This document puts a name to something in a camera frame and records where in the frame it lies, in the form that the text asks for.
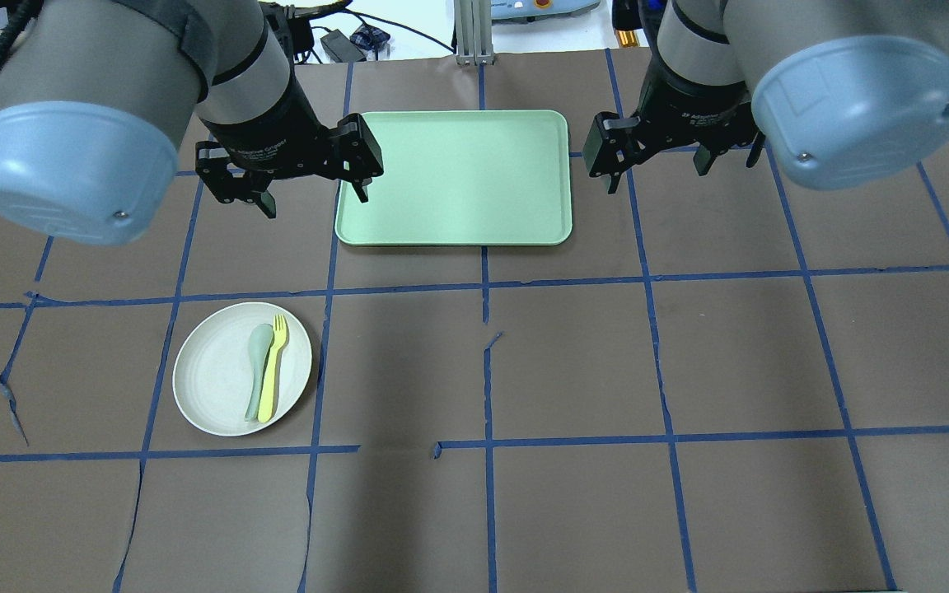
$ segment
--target white plate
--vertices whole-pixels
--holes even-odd
[[[278,406],[268,422],[248,422],[244,413],[254,379],[248,338],[256,325],[272,325],[277,314],[288,320],[288,344],[280,352]],[[221,437],[250,435],[292,409],[310,379],[312,361],[310,337],[295,315],[270,303],[238,303],[201,320],[185,338],[174,363],[174,401],[200,431]]]

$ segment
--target plastic tray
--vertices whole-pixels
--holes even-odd
[[[573,229],[569,134],[554,111],[372,112],[384,174],[340,184],[350,245],[557,245]]]

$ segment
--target green spoon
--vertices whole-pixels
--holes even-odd
[[[256,325],[248,339],[248,356],[251,357],[251,369],[254,379],[251,382],[251,399],[244,419],[253,422],[259,420],[259,395],[263,391],[263,374],[266,372],[266,357],[273,343],[273,327],[268,323]]]

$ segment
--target fork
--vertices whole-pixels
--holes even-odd
[[[278,391],[278,368],[280,350],[288,342],[288,320],[283,315],[273,316],[273,342],[266,359],[266,372],[263,374],[263,391],[259,395],[259,421],[268,422],[273,418],[273,409],[276,408],[276,391]]]

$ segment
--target blue plastic cap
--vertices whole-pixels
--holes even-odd
[[[813,45],[764,75],[753,117],[791,180],[854,187],[914,165],[949,139],[949,57],[905,37]]]
[[[148,229],[178,166],[159,128],[74,101],[0,111],[0,215],[79,243],[121,245]]]

